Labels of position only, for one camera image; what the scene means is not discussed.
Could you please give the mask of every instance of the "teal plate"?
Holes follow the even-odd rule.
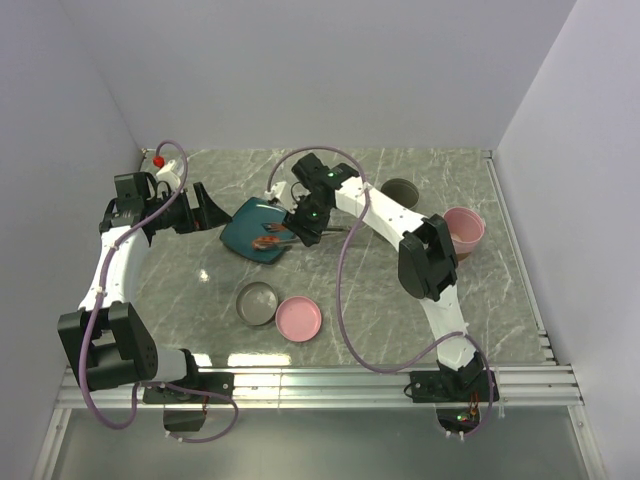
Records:
[[[258,237],[275,236],[289,240],[295,235],[289,230],[269,233],[263,223],[282,223],[285,210],[269,205],[261,198],[251,197],[242,205],[220,234],[220,241],[232,252],[256,263],[271,265],[285,252],[285,249],[254,250],[251,243]]]

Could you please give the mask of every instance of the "metal frame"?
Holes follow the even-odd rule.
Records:
[[[33,480],[49,480],[53,477],[53,470],[58,461],[58,454],[60,453],[60,447],[62,447],[70,417],[71,409],[56,408],[53,411],[49,429],[42,443],[40,456],[33,470]]]
[[[606,474],[602,459],[586,418],[583,399],[573,369],[570,366],[559,366],[553,354],[496,175],[492,152],[484,151],[484,158],[538,326],[539,341],[546,358],[546,361],[539,365],[492,366],[501,395],[500,401],[495,405],[498,416],[505,415],[506,406],[566,406],[589,478],[591,480],[605,479]],[[200,370],[203,372],[233,373],[235,375],[233,397],[241,409],[378,409],[454,406],[435,403],[413,404],[402,392],[409,383],[408,371],[394,375],[378,375],[361,367],[222,369],[201,367]],[[423,366],[412,370],[433,371],[436,368]],[[138,392],[138,408],[194,408],[193,405],[188,404],[146,405],[142,403],[142,393],[142,390]],[[130,395],[131,387],[125,386],[114,390],[94,392],[93,398],[100,408],[129,409],[131,408]],[[36,464],[34,479],[51,478],[71,411],[84,408],[86,405],[73,373],[68,368],[63,377],[49,430]],[[207,408],[229,407],[210,404]]]
[[[500,205],[500,210],[502,210],[502,216],[504,218],[504,224],[507,227],[507,232],[509,232],[511,247],[513,248],[513,251],[516,255],[516,261],[518,263],[518,268],[520,269],[520,276],[522,277],[522,281],[524,282],[524,288],[527,291],[527,297],[529,298],[529,303],[531,304],[531,310],[533,310],[533,316],[536,320],[536,324],[538,325],[538,330],[546,332],[547,329],[544,327],[544,323],[542,322],[542,316],[540,315],[538,302],[536,301],[536,297],[533,293],[533,286],[531,285],[531,280],[529,279],[529,274],[527,273],[527,267],[524,263],[522,252],[520,251],[520,245],[518,244],[516,231],[513,228],[513,223],[511,222],[511,217],[509,216],[509,209],[507,208],[507,203],[502,193],[502,187],[500,187],[500,181],[498,180],[496,167],[493,163],[493,152],[491,150],[485,150],[484,154],[484,158],[487,161],[487,168],[489,169],[489,177],[491,178],[491,183],[493,184],[493,188],[496,191],[496,196],[498,197],[498,204]]]
[[[437,368],[413,370],[437,371]],[[497,407],[582,405],[580,389],[571,367],[530,366],[493,367],[500,390]],[[409,373],[378,375],[362,367],[337,368],[201,368],[202,372],[230,372],[235,375],[233,398],[241,409],[295,408],[425,408],[454,404],[414,404],[402,390],[410,383]],[[100,408],[131,408],[131,386],[94,392]],[[141,403],[142,409],[165,408],[165,405]],[[167,408],[194,410],[193,404],[168,404]],[[56,408],[86,408],[71,370],[67,370]],[[208,408],[228,408],[210,404]]]
[[[600,456],[595,435],[587,418],[587,412],[583,405],[568,407],[573,431],[578,441],[578,448],[582,455],[582,461],[591,480],[607,478],[604,462]]]

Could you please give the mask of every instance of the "gray bowl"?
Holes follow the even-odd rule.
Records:
[[[271,285],[253,282],[240,290],[236,298],[236,311],[249,325],[265,325],[274,319],[278,303],[278,295]]]
[[[420,198],[418,187],[404,178],[387,180],[380,187],[380,191],[409,210],[418,204],[418,199]]]

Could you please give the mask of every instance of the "gray marble surface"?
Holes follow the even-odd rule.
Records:
[[[453,206],[473,208],[487,231],[458,268],[458,293],[469,332],[500,364],[544,361],[537,326],[509,241],[486,161],[479,150],[351,149],[379,187],[407,178],[420,190],[416,211],[429,216]],[[285,150],[189,152],[189,183],[202,181],[233,214],[250,196],[262,197],[270,169]],[[171,152],[165,157],[172,158]],[[318,153],[328,165],[341,160]],[[293,181],[288,162],[276,176]],[[153,169],[149,160],[143,168]],[[335,215],[336,224],[352,219]],[[227,250],[221,229],[178,236],[159,232],[140,277],[136,308],[155,340],[208,355],[214,366],[354,364],[336,321],[335,275],[343,236],[312,248],[294,247],[276,264],[252,263]],[[434,340],[420,305],[400,286],[393,248],[368,227],[355,237],[342,285],[345,322],[356,349],[369,362],[398,364]],[[312,298],[323,314],[320,333],[307,343],[284,339],[274,323],[249,327],[235,311],[236,295],[252,281],[273,285],[285,299]],[[435,355],[424,363],[435,361]]]

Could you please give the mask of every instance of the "small orange object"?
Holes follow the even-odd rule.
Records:
[[[273,248],[274,246],[276,246],[279,241],[280,238],[278,237],[265,235],[263,237],[256,238],[253,242],[251,242],[251,246],[254,250],[268,250],[269,248]]]
[[[474,417],[478,414],[478,392],[471,394],[471,401],[469,402],[469,413]]]
[[[153,164],[158,168],[164,167],[164,157],[160,155],[153,157]]]

